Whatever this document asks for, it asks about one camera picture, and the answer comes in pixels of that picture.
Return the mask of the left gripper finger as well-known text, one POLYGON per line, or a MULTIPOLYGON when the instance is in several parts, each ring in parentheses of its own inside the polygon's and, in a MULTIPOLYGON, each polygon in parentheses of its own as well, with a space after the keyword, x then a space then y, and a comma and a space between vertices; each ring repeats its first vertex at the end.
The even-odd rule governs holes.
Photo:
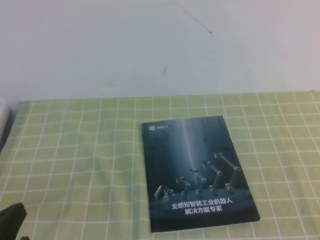
POLYGON ((0 239, 15 240, 27 211, 22 202, 14 203, 0 211, 0 239))

